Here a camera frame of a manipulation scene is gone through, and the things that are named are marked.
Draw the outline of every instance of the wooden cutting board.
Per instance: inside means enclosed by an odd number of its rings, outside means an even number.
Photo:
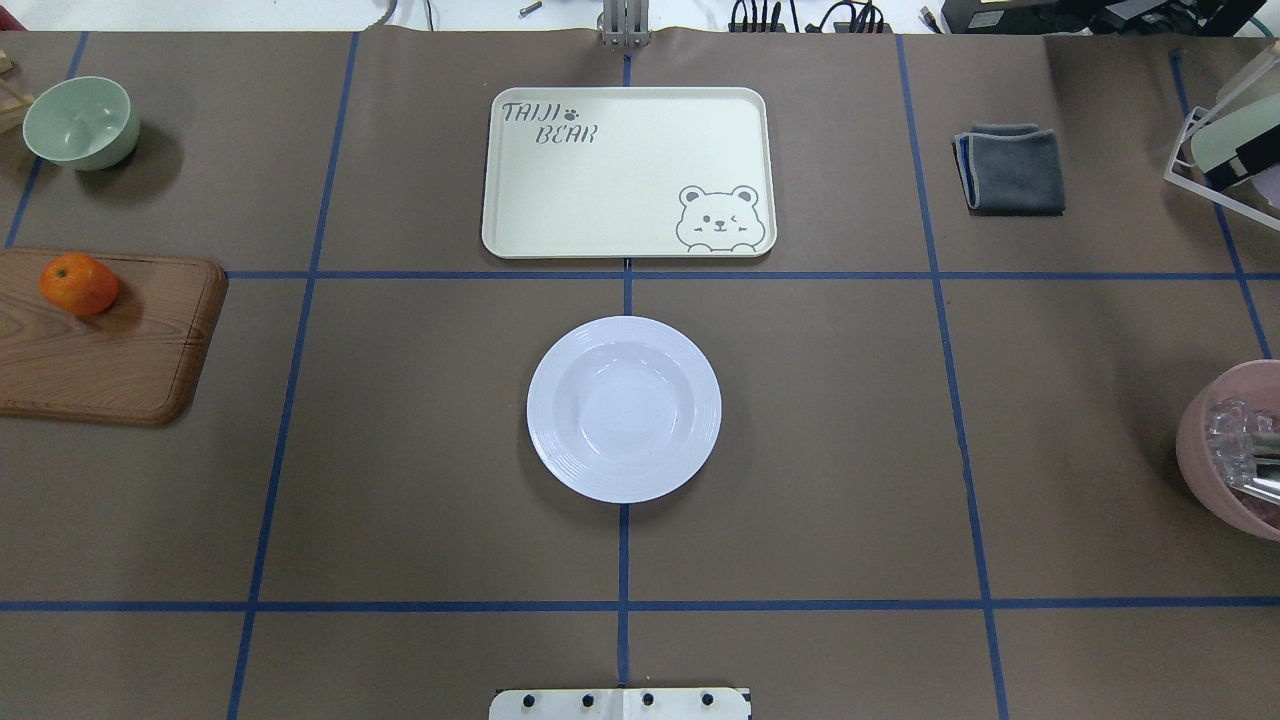
[[[65,250],[0,251],[0,414],[164,425],[191,404],[227,293],[209,260],[93,252],[120,278],[105,313],[40,295]]]

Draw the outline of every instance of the green bowl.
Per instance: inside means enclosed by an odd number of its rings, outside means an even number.
[[[22,138],[32,152],[73,170],[109,168],[138,142],[129,94],[105,77],[78,77],[46,90],[27,110]]]

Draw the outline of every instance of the folded towel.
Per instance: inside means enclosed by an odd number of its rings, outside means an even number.
[[[1057,136],[1034,124],[974,123],[955,137],[969,209],[982,215],[1060,215],[1066,209]]]

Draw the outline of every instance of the white floor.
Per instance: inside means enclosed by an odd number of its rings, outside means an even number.
[[[106,31],[316,31],[360,29],[375,22],[388,0],[0,0],[29,29]],[[518,17],[532,0],[431,0],[436,29],[556,29],[594,28],[602,0],[544,0],[543,6]],[[818,22],[831,0],[796,0],[800,26]],[[941,22],[942,0],[881,0],[886,20],[896,32],[929,32],[919,19],[928,5]],[[652,0],[653,28],[680,26],[724,29],[731,0]],[[833,19],[845,19],[837,10]],[[783,0],[782,18],[791,26]],[[1270,3],[1258,19],[1280,31],[1280,3]],[[393,24],[426,29],[426,0],[399,0]],[[827,24],[831,32],[831,23]],[[1245,26],[1243,36],[1260,36]]]

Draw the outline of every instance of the rectangular tray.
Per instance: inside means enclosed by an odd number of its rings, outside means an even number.
[[[513,87],[493,101],[499,258],[755,258],[777,225],[764,99],[745,87]]]
[[[163,425],[191,404],[227,277],[209,260],[95,252],[120,278],[105,313],[40,295],[63,250],[0,251],[0,415]]]

